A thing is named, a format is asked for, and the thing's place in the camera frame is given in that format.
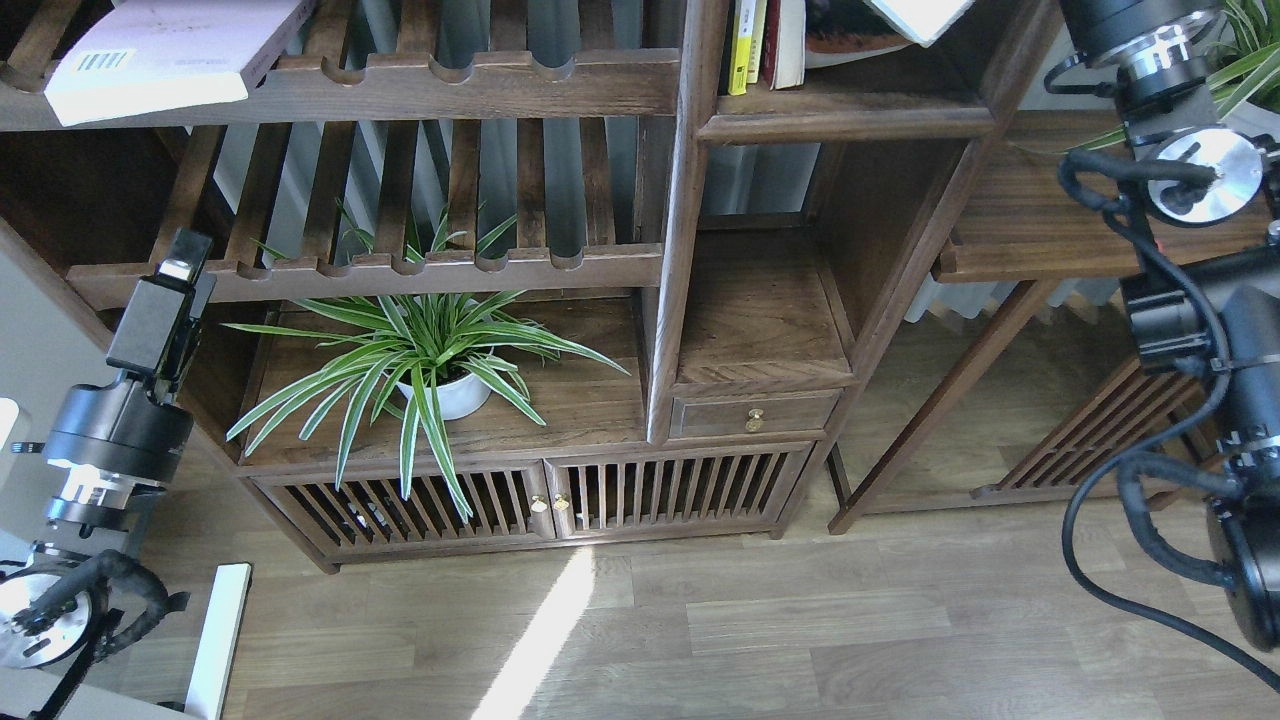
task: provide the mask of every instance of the cabinet door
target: cabinet door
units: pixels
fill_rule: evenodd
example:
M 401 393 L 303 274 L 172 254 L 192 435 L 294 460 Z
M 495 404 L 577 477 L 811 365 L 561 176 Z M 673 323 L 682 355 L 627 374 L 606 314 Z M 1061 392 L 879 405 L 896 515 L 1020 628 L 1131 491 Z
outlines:
M 769 529 L 810 443 L 548 461 L 559 537 L 659 538 Z
M 500 550 L 556 537 L 541 462 L 461 466 L 460 475 L 475 510 L 467 521 L 454 510 L 440 475 L 413 478 L 408 498 L 399 495 L 399 478 L 385 473 L 348 471 L 340 488 L 334 488 L 332 475 L 252 480 L 271 502 L 269 510 L 283 515 L 330 562 L 461 546 Z

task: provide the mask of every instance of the silver metal disc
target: silver metal disc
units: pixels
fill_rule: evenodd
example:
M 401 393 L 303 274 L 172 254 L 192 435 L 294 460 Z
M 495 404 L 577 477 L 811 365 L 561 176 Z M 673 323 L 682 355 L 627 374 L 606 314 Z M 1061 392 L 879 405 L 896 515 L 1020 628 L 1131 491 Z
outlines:
M 1147 183 L 1147 193 L 1156 208 L 1167 218 L 1188 225 L 1211 225 L 1230 218 L 1248 205 L 1262 186 L 1262 155 L 1247 137 L 1221 127 L 1175 137 L 1152 159 L 1181 160 L 1217 172 L 1217 179 L 1204 199 L 1190 209 L 1171 208 L 1161 197 L 1165 188 L 1176 186 L 1176 182 Z
M 52 628 L 38 635 L 24 635 L 10 624 L 14 615 L 29 607 L 59 579 L 60 575 L 35 573 L 0 583 L 0 665 L 37 667 L 64 657 L 79 644 L 92 610 L 87 592 L 76 596 L 76 610 L 59 618 Z

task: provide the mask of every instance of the spider plant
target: spider plant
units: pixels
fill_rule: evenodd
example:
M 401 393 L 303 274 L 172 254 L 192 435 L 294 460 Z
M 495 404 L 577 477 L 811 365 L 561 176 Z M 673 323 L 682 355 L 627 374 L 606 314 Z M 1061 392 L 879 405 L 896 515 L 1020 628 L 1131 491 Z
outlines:
M 476 251 L 481 252 L 492 246 L 513 222 L 515 218 L 509 218 L 486 233 L 476 243 Z M 448 234 L 447 227 L 447 214 L 442 214 L 430 251 L 444 250 L 457 237 L 457 233 Z M 367 231 L 356 228 L 349 232 L 366 247 L 371 247 L 372 236 Z M 404 255 L 411 261 L 420 263 L 424 259 L 413 231 L 408 233 Z M 228 324 L 252 333 L 314 338 L 320 341 L 319 347 L 351 348 L 261 401 L 227 430 L 227 438 L 262 421 L 257 434 L 244 447 L 244 455 L 250 455 L 285 418 L 310 407 L 310 415 L 298 433 L 298 438 L 310 439 L 329 413 L 346 400 L 334 471 L 334 483 L 340 487 L 362 419 L 367 415 L 369 423 L 372 423 L 383 414 L 396 416 L 401 420 L 401 496 L 407 498 L 412 489 L 413 456 L 417 430 L 421 429 L 458 515 L 463 521 L 470 520 L 474 510 L 458 483 L 448 432 L 440 414 L 442 386 L 472 373 L 530 420 L 545 425 L 545 420 L 531 405 L 529 386 L 520 374 L 520 366 L 494 354 L 497 348 L 521 350 L 543 361 L 557 360 L 562 352 L 568 352 L 627 372 L 595 350 L 564 340 L 534 320 L 507 314 L 506 307 L 518 296 L 518 291 L 508 291 L 488 297 L 435 293 L 294 301 L 317 315 L 352 325 L 355 332 L 349 334 L 278 325 Z M 390 401 L 397 380 L 412 387 L 412 397 L 406 401 L 403 410 Z

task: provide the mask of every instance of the barcode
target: barcode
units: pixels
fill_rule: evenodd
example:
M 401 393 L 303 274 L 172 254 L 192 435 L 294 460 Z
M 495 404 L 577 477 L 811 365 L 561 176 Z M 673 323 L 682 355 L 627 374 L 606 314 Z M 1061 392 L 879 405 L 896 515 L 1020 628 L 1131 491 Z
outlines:
M 77 73 L 116 70 L 124 61 L 133 56 L 133 50 L 100 50 L 97 53 L 84 53 L 76 63 Z

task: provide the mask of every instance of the wooden cabinet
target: wooden cabinet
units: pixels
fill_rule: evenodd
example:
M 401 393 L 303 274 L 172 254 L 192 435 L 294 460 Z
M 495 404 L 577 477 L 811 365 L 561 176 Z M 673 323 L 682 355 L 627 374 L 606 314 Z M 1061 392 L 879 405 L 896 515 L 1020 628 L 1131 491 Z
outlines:
M 1060 23 L 1048 0 L 977 0 L 929 49 L 815 70 L 795 91 L 719 97 L 728 0 L 645 1 L 639 42 L 627 44 L 612 32 L 622 5 L 579 0 L 580 50 L 554 68 L 526 47 L 526 4 L 494 0 L 488 45 L 463 69 L 436 60 L 435 3 L 399 4 L 394 46 L 352 63 L 356 5 L 321 0 L 302 54 L 282 58 L 243 102 L 72 131 L 58 129 L 40 88 L 108 4 L 0 8 L 0 247 L 86 324 L 111 327 L 175 228 L 211 234 L 218 286 L 182 402 L 228 471 L 328 570 L 401 553 L 780 533 Z M 626 163 L 611 163 L 623 150 L 607 115 L 635 118 Z M 497 252 L 410 263 L 402 246 L 424 173 L 438 176 L 449 231 L 481 229 L 479 147 L 493 140 L 480 123 L 494 118 L 515 119 L 499 142 L 516 149 L 517 229 Z M 559 209 L 544 141 L 563 122 L 582 176 L 573 246 L 548 233 Z M 214 176 L 234 123 L 256 131 L 243 191 L 224 197 Z M 352 137 L 369 128 L 376 152 L 357 163 Z M 292 190 L 303 199 L 300 250 L 273 261 L 257 241 L 303 131 L 317 140 L 314 173 Z M 803 208 L 701 217 L 712 146 L 790 142 L 823 143 Z M 374 252 L 344 264 L 334 199 L 361 163 L 378 168 Z M 95 242 L 81 241 L 86 227 Z M 515 288 L 531 291 L 518 313 L 630 375 L 573 359 L 531 368 L 545 428 L 499 402 L 451 423 L 474 521 L 456 521 L 438 478 L 398 497 L 397 428 L 361 432 L 342 489 L 329 484 L 332 423 L 310 442 L 282 427 L 252 456 L 221 441 L 261 393 L 324 361 L 307 343 L 221 323 L 315 323 L 287 302 L 301 297 Z M 419 468 L 430 468 L 421 447 Z

